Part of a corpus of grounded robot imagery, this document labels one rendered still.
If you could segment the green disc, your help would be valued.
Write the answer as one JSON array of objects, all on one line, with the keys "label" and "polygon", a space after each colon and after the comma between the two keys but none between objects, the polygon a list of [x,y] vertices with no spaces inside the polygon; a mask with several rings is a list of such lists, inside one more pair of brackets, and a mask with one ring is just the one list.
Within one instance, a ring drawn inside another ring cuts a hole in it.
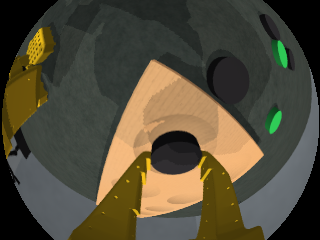
[{"label": "green disc", "polygon": [[286,68],[287,67],[287,54],[285,48],[281,41],[272,40],[272,51],[275,58],[276,63]]},{"label": "green disc", "polygon": [[265,122],[265,128],[270,134],[274,133],[278,128],[281,121],[281,117],[282,117],[282,113],[276,107],[273,107],[270,110]]}]

